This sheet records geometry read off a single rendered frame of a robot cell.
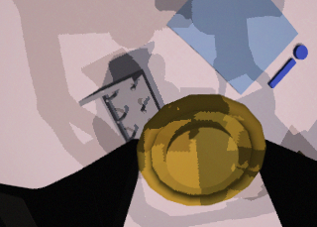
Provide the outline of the blue flat square slab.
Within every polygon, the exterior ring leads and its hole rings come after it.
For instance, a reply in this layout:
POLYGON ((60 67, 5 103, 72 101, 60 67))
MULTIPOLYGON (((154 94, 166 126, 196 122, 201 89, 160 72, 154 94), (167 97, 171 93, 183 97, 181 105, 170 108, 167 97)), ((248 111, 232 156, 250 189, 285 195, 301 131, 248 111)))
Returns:
POLYGON ((187 0, 167 25, 241 95, 298 34, 270 0, 187 0))

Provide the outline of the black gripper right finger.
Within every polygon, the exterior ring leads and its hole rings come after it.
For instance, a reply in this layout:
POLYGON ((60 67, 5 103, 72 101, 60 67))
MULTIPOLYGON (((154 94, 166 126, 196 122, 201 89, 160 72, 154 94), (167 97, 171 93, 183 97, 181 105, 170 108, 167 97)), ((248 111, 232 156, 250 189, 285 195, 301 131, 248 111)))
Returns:
POLYGON ((317 161, 265 140, 261 177, 281 227, 317 227, 317 161))

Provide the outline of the yellow plate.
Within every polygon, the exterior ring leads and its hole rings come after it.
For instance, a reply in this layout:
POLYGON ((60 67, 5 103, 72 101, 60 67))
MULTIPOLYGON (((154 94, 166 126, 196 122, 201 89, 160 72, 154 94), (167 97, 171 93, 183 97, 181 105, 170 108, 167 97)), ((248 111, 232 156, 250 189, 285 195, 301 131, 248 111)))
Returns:
POLYGON ((163 105, 146 125, 138 169, 170 202, 211 206, 249 187, 263 166, 262 124, 245 104, 221 93, 163 105))

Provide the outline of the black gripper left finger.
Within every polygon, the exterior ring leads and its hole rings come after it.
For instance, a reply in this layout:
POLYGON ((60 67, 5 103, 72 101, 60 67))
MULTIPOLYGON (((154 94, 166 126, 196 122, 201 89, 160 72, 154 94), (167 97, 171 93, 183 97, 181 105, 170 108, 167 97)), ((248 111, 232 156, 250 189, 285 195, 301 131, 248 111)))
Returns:
POLYGON ((0 183, 0 227, 124 227, 139 179, 138 143, 43 188, 0 183))

